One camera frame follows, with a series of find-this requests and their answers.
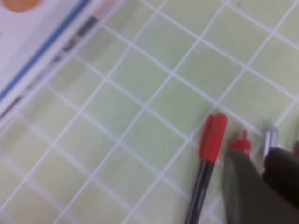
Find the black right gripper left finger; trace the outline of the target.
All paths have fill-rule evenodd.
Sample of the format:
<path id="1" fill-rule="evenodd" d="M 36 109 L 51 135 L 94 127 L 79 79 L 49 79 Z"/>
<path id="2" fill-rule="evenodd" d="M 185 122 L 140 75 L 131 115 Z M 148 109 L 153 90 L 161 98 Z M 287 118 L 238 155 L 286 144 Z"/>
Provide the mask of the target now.
<path id="1" fill-rule="evenodd" d="M 222 192 L 228 224 L 297 224 L 299 208 L 263 179 L 239 150 L 226 152 Z"/>

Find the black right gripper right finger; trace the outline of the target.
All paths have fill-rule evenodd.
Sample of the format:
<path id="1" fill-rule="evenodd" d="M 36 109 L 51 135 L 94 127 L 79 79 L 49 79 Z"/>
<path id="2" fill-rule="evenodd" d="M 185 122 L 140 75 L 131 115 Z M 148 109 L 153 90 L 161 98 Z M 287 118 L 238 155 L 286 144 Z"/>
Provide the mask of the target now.
<path id="1" fill-rule="evenodd" d="M 299 207 L 299 156 L 273 147 L 265 162 L 263 179 L 285 200 Z"/>

